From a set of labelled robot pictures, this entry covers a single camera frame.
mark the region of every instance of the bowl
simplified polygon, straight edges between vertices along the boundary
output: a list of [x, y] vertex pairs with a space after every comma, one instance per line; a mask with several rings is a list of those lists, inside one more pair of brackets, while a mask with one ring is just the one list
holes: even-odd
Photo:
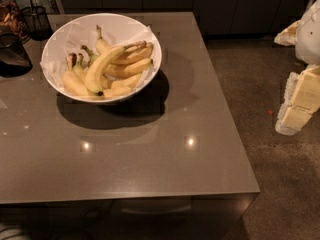
[[[128, 44], [134, 41], [152, 42], [153, 51], [151, 58], [153, 65], [142, 73], [142, 76], [131, 93], [108, 99], [90, 99], [72, 95], [64, 88], [62, 75], [67, 69], [66, 57], [69, 53], [82, 53], [84, 61], [89, 56], [80, 49], [81, 45], [95, 50], [97, 39], [96, 26], [102, 29], [102, 37], [111, 45]], [[111, 13], [90, 14], [76, 18], [58, 30], [56, 30], [47, 41], [41, 58], [41, 68], [46, 80], [59, 93], [77, 101], [92, 104], [115, 104], [127, 100], [145, 88], [156, 76], [162, 60], [162, 52], [158, 39], [152, 33], [150, 27], [139, 21]]]

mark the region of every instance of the bunch of bananas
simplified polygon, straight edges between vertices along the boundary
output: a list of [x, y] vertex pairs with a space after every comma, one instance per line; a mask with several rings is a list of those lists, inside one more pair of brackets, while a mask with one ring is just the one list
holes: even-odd
[[74, 96], [84, 99], [113, 99], [132, 92], [142, 72], [148, 70], [153, 61], [153, 44], [146, 41], [127, 45], [111, 45], [101, 35], [97, 25], [95, 49], [81, 45], [89, 61], [84, 66], [83, 54], [70, 53], [68, 69], [62, 75], [64, 87]]

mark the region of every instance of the floor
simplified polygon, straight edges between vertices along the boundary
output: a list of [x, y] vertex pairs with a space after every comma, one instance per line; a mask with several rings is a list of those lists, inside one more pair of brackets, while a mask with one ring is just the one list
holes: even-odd
[[[290, 72], [301, 72], [305, 65], [296, 60], [294, 47], [275, 45], [272, 37], [219, 39], [206, 44], [261, 189], [223, 240], [320, 239], [320, 114], [295, 136], [274, 130], [287, 77]], [[77, 216], [76, 212], [71, 210], [70, 216]], [[14, 234], [17, 237], [10, 240], [48, 239], [46, 228], [32, 238], [19, 235], [18, 229], [5, 229], [0, 224], [0, 239]], [[88, 235], [84, 228], [77, 228], [50, 240], [111, 239], [104, 238], [101, 230]]]

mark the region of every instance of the table top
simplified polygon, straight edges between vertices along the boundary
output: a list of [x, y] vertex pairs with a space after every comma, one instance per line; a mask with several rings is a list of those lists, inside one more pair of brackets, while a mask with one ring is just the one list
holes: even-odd
[[[258, 193], [251, 165], [192, 13], [131, 13], [163, 60], [119, 105], [58, 94], [39, 62], [0, 77], [0, 203]], [[49, 15], [53, 29], [82, 15]]]

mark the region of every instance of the dark cup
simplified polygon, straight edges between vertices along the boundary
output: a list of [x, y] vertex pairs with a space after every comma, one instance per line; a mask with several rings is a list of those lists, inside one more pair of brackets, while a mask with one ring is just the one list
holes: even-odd
[[52, 29], [44, 7], [25, 7], [21, 10], [21, 14], [31, 39], [42, 41], [52, 35]]
[[31, 60], [19, 37], [12, 33], [0, 34], [0, 76], [19, 76], [31, 69]]

